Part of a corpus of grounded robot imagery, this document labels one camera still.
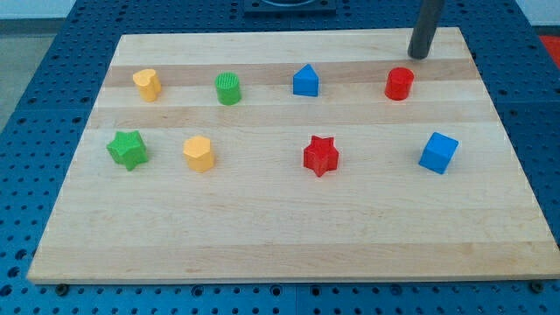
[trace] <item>cube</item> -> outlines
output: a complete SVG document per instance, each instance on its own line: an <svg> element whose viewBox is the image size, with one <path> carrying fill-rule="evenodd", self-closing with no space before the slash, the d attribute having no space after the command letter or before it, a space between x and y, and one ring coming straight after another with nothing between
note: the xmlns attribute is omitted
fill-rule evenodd
<svg viewBox="0 0 560 315"><path fill-rule="evenodd" d="M319 95L319 77L311 65L305 65L294 74L293 93L294 95L303 96Z"/></svg>
<svg viewBox="0 0 560 315"><path fill-rule="evenodd" d="M434 132L423 149L418 163L429 170L443 174L458 145L459 141Z"/></svg>

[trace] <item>blue pegboard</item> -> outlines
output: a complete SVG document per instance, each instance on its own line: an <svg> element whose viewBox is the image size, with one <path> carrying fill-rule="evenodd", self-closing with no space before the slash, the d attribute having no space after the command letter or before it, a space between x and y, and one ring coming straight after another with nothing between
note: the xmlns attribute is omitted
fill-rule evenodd
<svg viewBox="0 0 560 315"><path fill-rule="evenodd" d="M75 285L58 297L25 280L122 34L412 27L420 1L337 5L253 16L237 0L77 0L0 136L0 314L560 314L559 281ZM463 32L560 241L558 70L513 0L447 1L441 25Z"/></svg>

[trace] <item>green ridged cylinder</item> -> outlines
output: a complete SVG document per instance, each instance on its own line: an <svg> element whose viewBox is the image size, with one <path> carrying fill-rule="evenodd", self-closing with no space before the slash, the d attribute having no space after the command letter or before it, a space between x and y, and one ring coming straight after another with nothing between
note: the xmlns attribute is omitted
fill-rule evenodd
<svg viewBox="0 0 560 315"><path fill-rule="evenodd" d="M220 73L214 82L218 101L224 105L234 105L242 98L239 77L235 73Z"/></svg>

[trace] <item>white floor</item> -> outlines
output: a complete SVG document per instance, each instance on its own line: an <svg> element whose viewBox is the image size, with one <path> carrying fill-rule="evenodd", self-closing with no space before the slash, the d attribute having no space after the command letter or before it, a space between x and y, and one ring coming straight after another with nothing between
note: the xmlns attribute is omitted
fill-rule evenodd
<svg viewBox="0 0 560 315"><path fill-rule="evenodd" d="M8 38L0 35L0 131L18 105L53 38L53 35Z"/></svg>

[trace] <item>3d printed block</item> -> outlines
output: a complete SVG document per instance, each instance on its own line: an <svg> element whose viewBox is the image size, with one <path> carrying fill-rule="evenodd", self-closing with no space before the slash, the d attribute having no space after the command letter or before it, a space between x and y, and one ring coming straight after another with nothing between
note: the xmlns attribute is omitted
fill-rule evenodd
<svg viewBox="0 0 560 315"><path fill-rule="evenodd" d="M207 137L194 136L186 140L183 154L189 167L196 172L206 172L214 167L214 152Z"/></svg>
<svg viewBox="0 0 560 315"><path fill-rule="evenodd" d="M397 67L389 71L385 95L394 101L402 101L409 97L414 74L405 67Z"/></svg>
<svg viewBox="0 0 560 315"><path fill-rule="evenodd" d="M423 149L418 163L429 170L443 174L458 145L459 141L434 132Z"/></svg>
<svg viewBox="0 0 560 315"><path fill-rule="evenodd" d="M132 75L132 80L140 92L140 96L147 102L154 102L161 92L158 73L154 69L144 69Z"/></svg>
<svg viewBox="0 0 560 315"><path fill-rule="evenodd" d="M303 96L319 95L319 77L311 65L305 65L294 74L293 93Z"/></svg>
<svg viewBox="0 0 560 315"><path fill-rule="evenodd" d="M239 77L235 73L220 73L214 81L218 101L224 105L234 105L242 98Z"/></svg>
<svg viewBox="0 0 560 315"><path fill-rule="evenodd" d="M132 132L117 131L115 139L107 144L107 150L115 162L126 166L129 171L132 171L141 163L148 162L146 146L137 130Z"/></svg>
<svg viewBox="0 0 560 315"><path fill-rule="evenodd" d="M312 169L317 177L334 171L339 164L339 152L334 147L334 138L311 136L311 144L304 149L304 166Z"/></svg>

